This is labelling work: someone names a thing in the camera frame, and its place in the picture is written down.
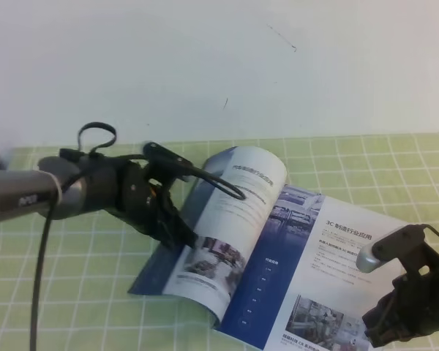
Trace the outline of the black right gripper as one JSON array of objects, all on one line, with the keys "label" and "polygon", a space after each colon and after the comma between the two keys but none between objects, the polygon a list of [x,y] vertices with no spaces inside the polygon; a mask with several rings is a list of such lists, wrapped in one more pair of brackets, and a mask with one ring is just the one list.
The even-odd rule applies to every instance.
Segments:
[{"label": "black right gripper", "polygon": [[383,296],[362,320],[374,348],[438,332],[439,271],[395,279],[392,292]]}]

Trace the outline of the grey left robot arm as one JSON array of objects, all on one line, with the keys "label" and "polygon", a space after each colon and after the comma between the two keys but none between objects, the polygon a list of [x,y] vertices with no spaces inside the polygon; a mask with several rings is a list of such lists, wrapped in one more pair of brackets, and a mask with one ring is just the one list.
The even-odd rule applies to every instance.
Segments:
[{"label": "grey left robot arm", "polygon": [[193,246],[198,236],[170,198],[177,175],[142,155],[41,159],[36,170],[0,170],[0,222],[27,214],[67,219],[107,211],[169,249]]}]

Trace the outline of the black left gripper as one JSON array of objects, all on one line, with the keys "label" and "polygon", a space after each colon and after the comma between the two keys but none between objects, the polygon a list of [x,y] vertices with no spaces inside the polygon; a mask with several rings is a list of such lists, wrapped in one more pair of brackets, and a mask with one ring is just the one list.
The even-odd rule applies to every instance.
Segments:
[{"label": "black left gripper", "polygon": [[81,213],[107,211],[142,234],[154,234],[168,249],[195,246],[198,235],[167,199],[168,172],[156,162],[142,167],[122,156],[100,155],[80,168],[86,185]]}]

